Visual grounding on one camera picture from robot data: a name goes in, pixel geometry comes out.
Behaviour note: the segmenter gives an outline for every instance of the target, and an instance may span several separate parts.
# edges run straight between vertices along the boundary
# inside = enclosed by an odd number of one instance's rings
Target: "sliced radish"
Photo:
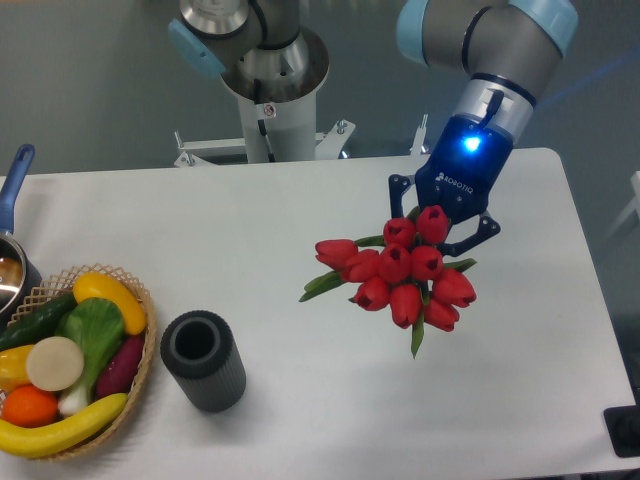
[[[27,356],[27,377],[40,390],[58,392],[75,383],[84,368],[80,347],[66,337],[36,343]]]

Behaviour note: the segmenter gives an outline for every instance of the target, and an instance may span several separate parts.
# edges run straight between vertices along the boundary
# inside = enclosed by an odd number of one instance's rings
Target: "white table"
[[[422,158],[30,176],[16,238],[43,275],[122,266],[151,290],[160,331],[225,318],[248,374],[217,415],[157,357],[135,421],[87,459],[0,455],[2,478],[494,479],[640,466],[602,411],[625,375],[558,156],[513,153],[491,196],[503,232],[470,252],[478,301],[453,333],[368,313],[344,286],[308,303],[314,244],[378,233],[387,177]],[[415,193],[407,203],[415,204]]]

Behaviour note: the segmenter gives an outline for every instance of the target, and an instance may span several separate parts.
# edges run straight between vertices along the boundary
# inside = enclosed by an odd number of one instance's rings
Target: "blue led light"
[[[480,137],[469,137],[464,139],[464,148],[467,152],[473,153],[480,147]]]

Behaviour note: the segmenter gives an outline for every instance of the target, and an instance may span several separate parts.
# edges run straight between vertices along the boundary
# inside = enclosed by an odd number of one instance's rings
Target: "tulip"
[[[413,239],[416,236],[416,227],[408,218],[392,218],[382,231],[385,245],[397,243],[406,249],[413,247]]]
[[[422,311],[422,295],[414,284],[398,285],[391,291],[389,299],[393,323],[408,328],[418,321]]]
[[[433,247],[420,246],[411,251],[411,275],[419,282],[433,280],[442,271],[442,254]]]
[[[359,251],[347,260],[342,271],[345,282],[362,283],[378,275],[380,253],[377,250],[366,249]]]
[[[455,323],[460,320],[460,313],[453,306],[442,303],[435,298],[429,300],[429,304],[424,307],[424,321],[436,328],[450,332]]]
[[[449,219],[440,205],[427,207],[418,216],[416,228],[422,240],[437,245],[444,242],[449,234]]]
[[[353,300],[368,312],[375,312],[389,305],[389,293],[387,282],[373,277],[358,287]]]
[[[445,268],[433,281],[431,293],[437,300],[461,308],[468,307],[477,298],[471,282],[453,268]]]
[[[347,260],[358,253],[358,247],[353,240],[324,240],[316,243],[316,251],[319,262],[340,272],[344,270]]]
[[[397,243],[387,245],[380,254],[378,275],[389,283],[398,283],[411,275],[411,254]]]

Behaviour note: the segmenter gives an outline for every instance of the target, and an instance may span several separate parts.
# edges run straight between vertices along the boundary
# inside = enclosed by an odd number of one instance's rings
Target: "yellow vegetable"
[[[71,417],[38,428],[16,427],[0,420],[0,450],[27,458],[53,455],[102,430],[122,413],[126,403],[126,393],[114,393]]]
[[[27,355],[33,345],[16,347],[0,352],[0,390],[10,392],[21,385],[31,383],[27,376]]]
[[[147,326],[144,310],[123,284],[109,275],[87,272],[73,285],[73,296],[80,303],[87,298],[104,298],[116,304],[124,320],[127,335],[138,335]]]

